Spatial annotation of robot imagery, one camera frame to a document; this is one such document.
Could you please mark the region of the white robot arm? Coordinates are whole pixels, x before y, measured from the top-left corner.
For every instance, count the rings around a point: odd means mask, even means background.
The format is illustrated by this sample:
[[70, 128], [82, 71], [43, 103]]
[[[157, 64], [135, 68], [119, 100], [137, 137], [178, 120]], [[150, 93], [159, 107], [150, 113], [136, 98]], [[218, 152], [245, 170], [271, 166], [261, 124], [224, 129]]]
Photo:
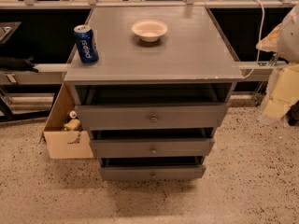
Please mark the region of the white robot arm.
[[299, 4], [258, 42], [256, 49], [274, 52], [285, 62], [274, 66], [261, 103], [260, 120], [272, 123], [299, 101]]

